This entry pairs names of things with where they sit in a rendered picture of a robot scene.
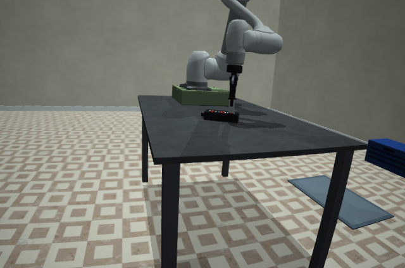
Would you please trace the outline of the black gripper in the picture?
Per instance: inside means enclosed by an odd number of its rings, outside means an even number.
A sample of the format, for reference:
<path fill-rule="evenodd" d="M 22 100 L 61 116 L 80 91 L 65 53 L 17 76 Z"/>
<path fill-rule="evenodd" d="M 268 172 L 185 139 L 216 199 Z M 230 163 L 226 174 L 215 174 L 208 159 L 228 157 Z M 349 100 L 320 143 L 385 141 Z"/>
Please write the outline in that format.
<path fill-rule="evenodd" d="M 228 113 L 234 113 L 234 104 L 235 104 L 235 87 L 237 85 L 238 77 L 236 73 L 242 73 L 242 66 L 239 65 L 227 65 L 227 72 L 232 73 L 230 77 L 230 94 L 229 94 L 229 104 L 228 104 Z M 236 80 L 236 82 L 235 82 Z"/>

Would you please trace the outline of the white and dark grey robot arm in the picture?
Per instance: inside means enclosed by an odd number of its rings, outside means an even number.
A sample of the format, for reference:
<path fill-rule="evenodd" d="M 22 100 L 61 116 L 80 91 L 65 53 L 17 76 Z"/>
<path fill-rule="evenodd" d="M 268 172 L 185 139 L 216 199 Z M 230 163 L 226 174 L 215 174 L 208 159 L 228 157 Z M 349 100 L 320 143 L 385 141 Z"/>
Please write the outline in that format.
<path fill-rule="evenodd" d="M 246 52 L 275 54 L 282 49 L 282 38 L 269 27 L 262 26 L 263 23 L 246 8 L 250 0 L 221 1 L 230 9 L 221 51 L 214 59 L 205 51 L 193 51 L 187 63 L 187 81 L 180 87 L 211 91 L 208 80 L 229 80 L 232 73 L 227 72 L 227 65 L 242 66 Z"/>

